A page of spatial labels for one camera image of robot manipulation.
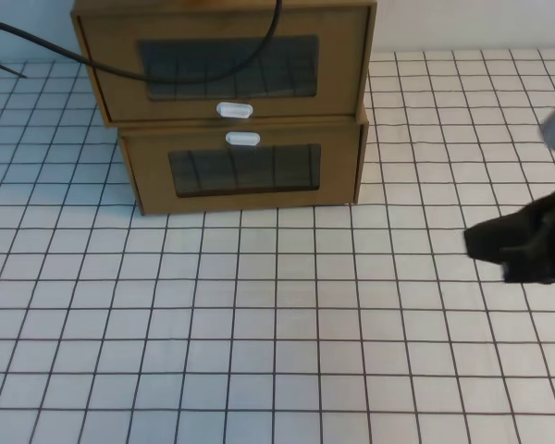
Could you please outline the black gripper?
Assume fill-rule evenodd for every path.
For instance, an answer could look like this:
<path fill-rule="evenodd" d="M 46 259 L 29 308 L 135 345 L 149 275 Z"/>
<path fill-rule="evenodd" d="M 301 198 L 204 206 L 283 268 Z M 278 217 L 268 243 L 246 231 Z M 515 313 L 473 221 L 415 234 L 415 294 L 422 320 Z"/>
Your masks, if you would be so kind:
<path fill-rule="evenodd" d="M 468 257 L 500 265 L 506 283 L 555 282 L 555 192 L 463 231 Z"/>

